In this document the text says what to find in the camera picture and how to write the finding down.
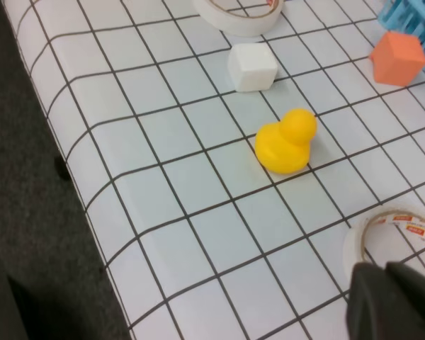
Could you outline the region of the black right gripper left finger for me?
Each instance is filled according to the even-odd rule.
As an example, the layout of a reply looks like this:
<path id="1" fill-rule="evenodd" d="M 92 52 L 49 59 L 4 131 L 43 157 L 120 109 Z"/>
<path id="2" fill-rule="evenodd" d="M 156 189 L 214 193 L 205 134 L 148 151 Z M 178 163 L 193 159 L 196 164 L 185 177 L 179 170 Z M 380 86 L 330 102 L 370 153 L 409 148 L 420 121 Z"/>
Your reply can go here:
<path id="1" fill-rule="evenodd" d="M 350 339 L 414 339 L 414 321 L 414 308 L 385 270 L 354 266 L 346 311 Z"/>

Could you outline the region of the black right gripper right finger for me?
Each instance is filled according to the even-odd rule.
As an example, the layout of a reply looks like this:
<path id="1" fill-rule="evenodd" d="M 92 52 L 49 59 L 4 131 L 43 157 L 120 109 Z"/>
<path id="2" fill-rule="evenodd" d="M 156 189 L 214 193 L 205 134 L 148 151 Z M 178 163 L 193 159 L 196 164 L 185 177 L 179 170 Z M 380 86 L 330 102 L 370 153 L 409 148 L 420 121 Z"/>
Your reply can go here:
<path id="1" fill-rule="evenodd" d="M 425 276 L 413 268 L 397 262 L 389 262 L 385 270 L 395 280 L 406 299 L 425 323 Z"/>

